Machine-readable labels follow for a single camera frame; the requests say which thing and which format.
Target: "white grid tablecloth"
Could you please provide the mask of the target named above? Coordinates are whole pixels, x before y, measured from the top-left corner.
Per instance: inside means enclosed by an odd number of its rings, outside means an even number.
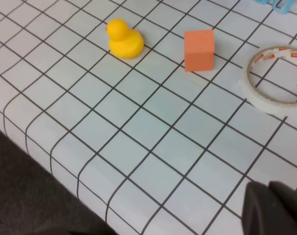
[[[121,60],[106,24],[145,39]],[[214,70],[184,72],[183,33],[214,29]],[[245,185],[297,190],[297,118],[251,106],[238,87],[259,47],[297,45],[297,1],[0,0],[0,130],[120,235],[240,235]],[[297,100],[297,67],[253,71]]]

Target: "dark gray carpet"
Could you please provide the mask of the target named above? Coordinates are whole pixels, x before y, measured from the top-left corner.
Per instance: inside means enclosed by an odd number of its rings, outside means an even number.
[[[0,133],[0,235],[50,228],[95,235],[113,231]]]

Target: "orange block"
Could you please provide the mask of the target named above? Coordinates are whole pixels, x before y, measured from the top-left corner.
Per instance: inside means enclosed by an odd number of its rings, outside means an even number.
[[[215,42],[213,30],[184,33],[185,71],[213,70]]]

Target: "rubber duck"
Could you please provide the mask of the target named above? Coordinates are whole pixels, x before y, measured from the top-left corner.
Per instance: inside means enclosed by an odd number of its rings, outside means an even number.
[[[106,27],[109,36],[109,49],[117,57],[131,59],[138,56],[144,48],[142,35],[129,29],[122,19],[111,20]]]

